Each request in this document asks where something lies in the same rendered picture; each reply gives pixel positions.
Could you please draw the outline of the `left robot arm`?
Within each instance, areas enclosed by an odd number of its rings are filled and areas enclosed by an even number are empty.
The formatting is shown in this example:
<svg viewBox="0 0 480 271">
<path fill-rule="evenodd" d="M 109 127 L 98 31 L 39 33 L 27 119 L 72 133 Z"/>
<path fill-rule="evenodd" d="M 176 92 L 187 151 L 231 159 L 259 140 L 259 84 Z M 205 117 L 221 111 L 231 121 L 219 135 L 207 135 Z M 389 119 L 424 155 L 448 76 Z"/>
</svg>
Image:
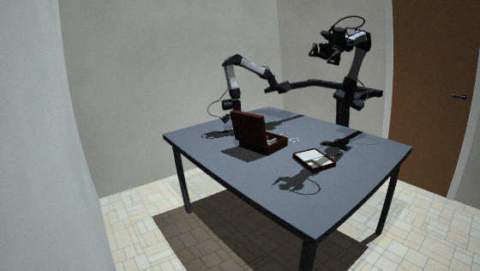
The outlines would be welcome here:
<svg viewBox="0 0 480 271">
<path fill-rule="evenodd" d="M 333 37 L 335 37 L 334 44 L 339 47 L 340 52 L 352 51 L 354 46 L 356 47 L 351 68 L 343 80 L 345 92 L 338 89 L 334 95 L 360 108 L 364 102 L 354 97 L 354 93 L 357 91 L 357 78 L 363 58 L 371 48 L 371 36 L 369 32 L 358 31 L 360 31 L 360 29 L 356 28 L 355 32 L 357 33 L 348 37 L 345 36 L 344 28 L 334 27 L 333 36 L 328 31 L 321 31 L 320 34 L 329 41 L 333 41 Z M 366 37 L 367 41 L 365 41 Z"/>
</svg>

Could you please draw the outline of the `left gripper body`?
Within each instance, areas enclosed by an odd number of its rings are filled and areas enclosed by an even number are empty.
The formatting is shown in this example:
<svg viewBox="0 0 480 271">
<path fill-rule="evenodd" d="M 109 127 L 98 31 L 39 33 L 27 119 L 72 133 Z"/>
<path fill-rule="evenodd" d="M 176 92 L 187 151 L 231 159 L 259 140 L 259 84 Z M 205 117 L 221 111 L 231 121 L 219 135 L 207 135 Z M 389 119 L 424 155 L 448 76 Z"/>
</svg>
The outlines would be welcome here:
<svg viewBox="0 0 480 271">
<path fill-rule="evenodd" d="M 334 44 L 334 41 L 335 41 L 335 37 L 333 37 L 333 41 L 328 41 L 328 43 L 325 43 L 325 44 L 320 43 L 319 44 L 319 47 L 320 47 L 319 53 L 318 53 L 318 47 L 317 47 L 317 57 L 320 57 L 322 59 L 327 60 L 334 54 L 335 51 L 340 52 L 339 47 Z M 341 54 L 341 52 L 340 52 L 340 54 Z"/>
</svg>

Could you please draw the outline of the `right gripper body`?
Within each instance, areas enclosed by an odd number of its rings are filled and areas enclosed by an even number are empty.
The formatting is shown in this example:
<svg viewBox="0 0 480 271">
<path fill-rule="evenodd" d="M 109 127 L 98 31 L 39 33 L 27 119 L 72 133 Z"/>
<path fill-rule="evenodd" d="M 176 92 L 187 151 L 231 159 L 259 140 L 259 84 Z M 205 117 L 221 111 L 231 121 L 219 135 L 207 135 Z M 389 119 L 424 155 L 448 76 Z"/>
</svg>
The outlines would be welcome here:
<svg viewBox="0 0 480 271">
<path fill-rule="evenodd" d="M 233 110 L 236 110 L 236 111 L 241 111 L 241 108 L 240 109 L 233 109 Z M 226 120 L 231 114 L 226 114 L 223 119 Z"/>
</svg>

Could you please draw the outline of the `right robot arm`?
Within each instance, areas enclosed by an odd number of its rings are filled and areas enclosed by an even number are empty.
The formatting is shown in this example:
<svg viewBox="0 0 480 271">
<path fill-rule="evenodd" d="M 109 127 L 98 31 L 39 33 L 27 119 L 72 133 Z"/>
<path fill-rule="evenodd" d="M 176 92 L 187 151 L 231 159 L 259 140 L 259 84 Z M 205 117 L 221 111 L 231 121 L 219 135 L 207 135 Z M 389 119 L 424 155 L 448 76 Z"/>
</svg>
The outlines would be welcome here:
<svg viewBox="0 0 480 271">
<path fill-rule="evenodd" d="M 255 64 L 245 60 L 239 54 L 236 54 L 236 55 L 230 57 L 227 61 L 225 61 L 224 64 L 222 63 L 222 67 L 225 67 L 225 73 L 226 73 L 227 81 L 228 81 L 228 84 L 229 84 L 229 94 L 231 96 L 231 99 L 222 100 L 223 111 L 231 110 L 232 108 L 233 109 L 240 109 L 241 108 L 241 100 L 239 100 L 241 92 L 240 92 L 240 88 L 237 85 L 237 80 L 236 80 L 236 77 L 235 77 L 233 65 L 243 67 L 243 68 L 257 74 L 260 78 L 267 79 L 270 87 L 267 87 L 266 89 L 264 89 L 265 91 L 270 90 L 270 89 L 274 89 L 274 88 L 277 88 L 277 87 L 282 87 L 283 85 L 286 84 L 285 82 L 278 84 L 276 79 L 275 79 L 275 75 L 273 75 L 270 70 L 263 69 L 263 68 L 255 65 Z M 268 79 L 268 78 L 270 78 L 270 79 Z M 277 85 L 280 85 L 280 86 L 277 86 Z M 275 86 L 277 86 L 277 87 L 275 87 Z M 232 100 L 233 98 L 235 98 L 235 99 Z"/>
</svg>

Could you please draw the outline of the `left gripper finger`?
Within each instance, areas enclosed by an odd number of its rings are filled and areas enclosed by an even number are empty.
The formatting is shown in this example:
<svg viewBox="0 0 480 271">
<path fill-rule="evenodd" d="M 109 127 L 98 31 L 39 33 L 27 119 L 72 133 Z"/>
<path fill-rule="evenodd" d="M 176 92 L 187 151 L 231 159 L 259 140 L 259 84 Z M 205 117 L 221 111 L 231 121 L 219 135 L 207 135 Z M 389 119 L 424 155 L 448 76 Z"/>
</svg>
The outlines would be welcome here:
<svg viewBox="0 0 480 271">
<path fill-rule="evenodd" d="M 334 58 L 334 62 L 330 62 Z M 338 65 L 339 66 L 340 52 L 335 51 L 334 54 L 327 60 L 327 63 Z"/>
<path fill-rule="evenodd" d="M 311 54 L 312 51 L 314 51 L 313 54 Z M 312 49 L 309 52 L 309 57 L 317 57 L 317 44 L 316 43 L 313 44 Z"/>
</svg>

